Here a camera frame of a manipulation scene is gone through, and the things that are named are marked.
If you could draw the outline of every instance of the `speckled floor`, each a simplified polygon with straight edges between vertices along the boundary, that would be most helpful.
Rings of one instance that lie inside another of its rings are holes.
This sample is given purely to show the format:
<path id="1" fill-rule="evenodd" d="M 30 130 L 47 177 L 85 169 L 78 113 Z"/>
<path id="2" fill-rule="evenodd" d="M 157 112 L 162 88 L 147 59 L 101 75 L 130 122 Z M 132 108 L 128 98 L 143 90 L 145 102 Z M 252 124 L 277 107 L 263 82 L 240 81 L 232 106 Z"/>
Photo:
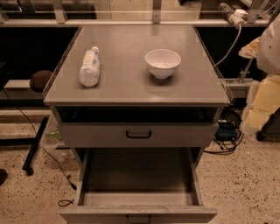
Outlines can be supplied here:
<path id="1" fill-rule="evenodd" d="M 29 117 L 36 129 L 45 112 L 35 112 L 36 115 L 30 112 Z M 34 135 L 31 125 L 21 115 L 3 114 L 5 112 L 2 111 L 0 134 L 5 133 L 6 127 L 10 137 L 23 132 L 27 136 Z M 58 201 L 72 200 L 75 190 L 41 148 L 33 159 L 34 175 L 26 176 L 22 166 L 28 150 L 28 146 L 0 147 L 0 168 L 9 173 L 0 186 L 0 224 L 66 224 L 59 215 L 62 208 Z M 211 143 L 207 150 L 220 149 Z M 52 148 L 47 148 L 47 151 L 53 153 Z M 209 223 L 280 223 L 279 161 L 280 139 L 277 137 L 257 142 L 254 136 L 245 136 L 233 154 L 217 156 L 205 153 L 197 168 L 200 190 L 205 206 L 218 210 Z M 68 157 L 60 163 L 66 175 L 71 175 L 71 181 L 76 183 L 79 176 L 77 162 Z"/>

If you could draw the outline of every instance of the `closed drawer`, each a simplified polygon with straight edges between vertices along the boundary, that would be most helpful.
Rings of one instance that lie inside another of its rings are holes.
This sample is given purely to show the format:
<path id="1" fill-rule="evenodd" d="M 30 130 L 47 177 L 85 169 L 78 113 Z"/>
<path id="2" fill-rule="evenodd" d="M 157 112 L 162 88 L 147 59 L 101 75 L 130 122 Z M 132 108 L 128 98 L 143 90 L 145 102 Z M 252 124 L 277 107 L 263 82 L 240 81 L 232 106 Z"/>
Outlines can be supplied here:
<path id="1" fill-rule="evenodd" d="M 69 147 L 207 147 L 218 124 L 198 123 L 63 123 Z"/>
<path id="2" fill-rule="evenodd" d="M 176 149 L 87 150 L 67 223 L 207 223 L 192 153 Z"/>

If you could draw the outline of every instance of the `black handle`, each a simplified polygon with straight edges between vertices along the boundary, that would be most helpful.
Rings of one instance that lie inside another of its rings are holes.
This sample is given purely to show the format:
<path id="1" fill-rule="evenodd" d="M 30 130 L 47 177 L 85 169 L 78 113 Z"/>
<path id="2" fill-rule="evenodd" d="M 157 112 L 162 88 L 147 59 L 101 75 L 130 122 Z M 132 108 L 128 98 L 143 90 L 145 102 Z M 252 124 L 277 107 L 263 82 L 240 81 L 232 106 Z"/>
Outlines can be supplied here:
<path id="1" fill-rule="evenodd" d="M 149 214 L 149 220 L 147 222 L 130 222 L 130 217 L 127 215 L 126 223 L 127 224 L 151 224 L 151 215 Z"/>
<path id="2" fill-rule="evenodd" d="M 135 139 L 141 139 L 142 138 L 142 139 L 144 139 L 144 138 L 150 138 L 151 137 L 151 131 L 149 130 L 149 132 L 147 133 L 146 136 L 132 136 L 130 134 L 130 132 L 127 130 L 125 132 L 125 135 L 126 135 L 127 138 L 135 138 Z"/>

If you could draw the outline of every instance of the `bottle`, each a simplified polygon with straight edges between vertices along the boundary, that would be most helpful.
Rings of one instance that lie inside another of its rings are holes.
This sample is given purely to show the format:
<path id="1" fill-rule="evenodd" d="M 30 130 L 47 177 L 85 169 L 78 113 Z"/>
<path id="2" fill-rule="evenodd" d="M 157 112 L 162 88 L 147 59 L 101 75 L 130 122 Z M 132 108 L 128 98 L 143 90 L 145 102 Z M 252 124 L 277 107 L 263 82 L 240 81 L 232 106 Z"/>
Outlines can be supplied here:
<path id="1" fill-rule="evenodd" d="M 80 83 L 86 87 L 93 87 L 98 83 L 100 74 L 99 49 L 94 46 L 87 50 L 79 72 Z"/>

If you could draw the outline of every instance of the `bowl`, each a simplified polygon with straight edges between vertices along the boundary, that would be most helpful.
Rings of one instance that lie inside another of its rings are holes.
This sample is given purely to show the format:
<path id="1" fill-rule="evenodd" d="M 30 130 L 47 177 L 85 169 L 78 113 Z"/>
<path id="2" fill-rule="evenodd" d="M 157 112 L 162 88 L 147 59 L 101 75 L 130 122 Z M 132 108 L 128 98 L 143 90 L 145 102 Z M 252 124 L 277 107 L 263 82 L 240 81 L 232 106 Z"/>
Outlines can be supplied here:
<path id="1" fill-rule="evenodd" d="M 166 79 L 174 74 L 181 63 L 181 57 L 167 49 L 150 51 L 146 54 L 145 60 L 150 73 L 158 79 Z"/>

